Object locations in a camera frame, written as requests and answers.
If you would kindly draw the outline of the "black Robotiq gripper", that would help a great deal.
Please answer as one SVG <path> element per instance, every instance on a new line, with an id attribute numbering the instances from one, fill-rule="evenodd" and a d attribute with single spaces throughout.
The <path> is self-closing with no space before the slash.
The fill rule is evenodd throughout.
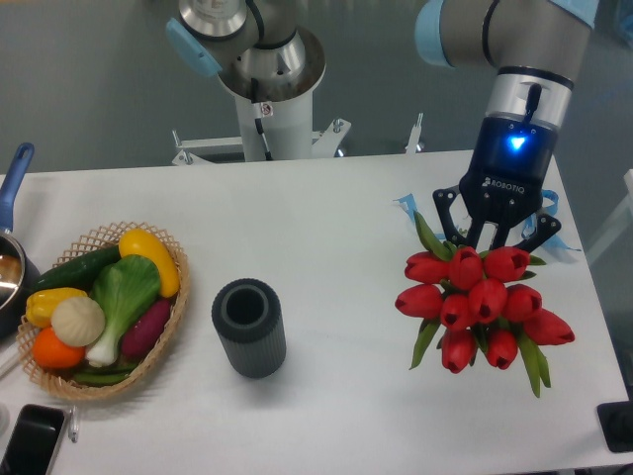
<path id="1" fill-rule="evenodd" d="M 558 133 L 536 125 L 504 118 L 486 118 L 466 174 L 458 185 L 432 193 L 437 215 L 447 241 L 474 245 L 486 223 L 507 233 L 540 209 L 541 190 Z M 450 209 L 462 195 L 471 217 L 467 234 L 462 235 Z M 562 225 L 546 212 L 535 215 L 534 232 L 514 247 L 528 253 L 553 237 Z"/>

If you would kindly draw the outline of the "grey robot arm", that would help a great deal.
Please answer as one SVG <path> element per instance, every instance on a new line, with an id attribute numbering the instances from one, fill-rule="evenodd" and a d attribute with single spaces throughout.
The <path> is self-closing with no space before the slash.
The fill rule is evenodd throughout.
<path id="1" fill-rule="evenodd" d="M 497 77 L 466 174 L 433 200 L 446 238 L 436 250 L 492 247 L 526 224 L 533 251 L 560 229 L 543 182 L 588 44 L 593 1 L 429 1 L 414 26 L 418 54 L 455 67 L 487 63 Z M 182 1 L 165 27 L 181 59 L 217 77 L 234 100 L 249 161 L 313 154 L 313 92 L 325 71 L 318 39 L 293 1 Z"/>

